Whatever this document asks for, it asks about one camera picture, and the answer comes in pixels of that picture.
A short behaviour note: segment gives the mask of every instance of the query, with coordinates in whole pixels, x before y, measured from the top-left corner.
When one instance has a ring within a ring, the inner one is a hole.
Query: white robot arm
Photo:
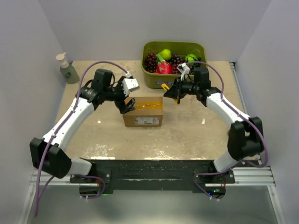
[[[66,175],[88,175],[92,164],[84,159],[69,158],[66,149],[73,135],[91,115],[97,107],[104,101],[114,101],[121,114],[125,114],[134,109],[135,100],[131,99],[127,104],[124,100],[130,92],[138,90],[139,84],[132,76],[123,76],[113,87],[111,78],[113,73],[108,70],[98,69],[94,79],[91,80],[91,87],[85,85],[81,88],[79,98],[75,98],[63,117],[57,124],[46,133],[41,139],[33,138],[30,142],[30,151],[33,166],[39,168],[42,154],[46,145],[50,142],[50,147],[45,157],[44,172],[58,178]]]
[[[213,161],[214,172],[225,171],[245,157],[254,156],[264,150],[260,137],[244,120],[249,120],[263,134],[262,121],[258,117],[251,118],[238,110],[224,96],[221,96],[218,88],[211,87],[207,68],[196,68],[192,81],[185,79],[190,70],[185,63],[179,65],[178,70],[182,73],[181,77],[175,79],[173,86],[167,90],[164,97],[175,99],[179,104],[185,95],[195,95],[198,101],[214,111],[230,127],[228,151]]]

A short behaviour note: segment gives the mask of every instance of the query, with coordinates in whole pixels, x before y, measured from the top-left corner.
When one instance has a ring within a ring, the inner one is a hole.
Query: brown cardboard box
[[[163,119],[163,97],[134,97],[135,110],[122,117],[126,127],[160,127]]]

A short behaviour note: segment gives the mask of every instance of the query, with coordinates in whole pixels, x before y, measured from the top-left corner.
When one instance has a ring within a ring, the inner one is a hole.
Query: tabletop
[[[95,61],[74,61],[79,76]],[[140,89],[131,97],[162,96],[164,90],[150,89],[143,80],[140,61],[111,61],[129,70],[138,80]],[[225,97],[242,110],[233,74],[226,61],[209,61],[221,74]],[[113,71],[116,80],[123,71],[110,64],[93,66],[83,83],[92,79],[95,71]],[[217,75],[210,71],[212,86],[221,89]],[[78,83],[67,84],[57,115],[57,121],[70,107],[78,90]],[[122,115],[114,102],[105,102],[89,116],[70,141],[66,153],[70,157],[86,159],[127,160],[213,160],[227,150],[229,127],[195,96],[186,96],[176,105],[173,99],[163,98],[164,117],[161,127],[125,127]]]

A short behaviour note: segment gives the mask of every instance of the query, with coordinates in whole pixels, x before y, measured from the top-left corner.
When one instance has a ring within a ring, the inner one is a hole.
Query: cable connector
[[[131,75],[131,73],[130,73],[129,71],[127,71],[127,73],[126,73],[126,77],[127,77],[127,78],[131,78],[131,77],[132,77],[132,75]]]
[[[181,74],[181,80],[183,81],[186,78],[186,75],[189,74],[190,68],[186,63],[179,64],[177,66],[177,70],[179,70]]]

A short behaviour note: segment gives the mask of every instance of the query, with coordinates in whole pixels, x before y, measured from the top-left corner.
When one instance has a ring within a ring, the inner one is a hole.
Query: yellow object
[[[165,83],[163,83],[162,85],[162,88],[165,90],[165,91],[168,91],[169,90],[169,87],[165,84]],[[174,100],[174,102],[176,103],[176,104],[178,104],[178,99],[173,99]]]
[[[136,101],[134,104],[136,110],[138,109],[163,109],[161,101]]]

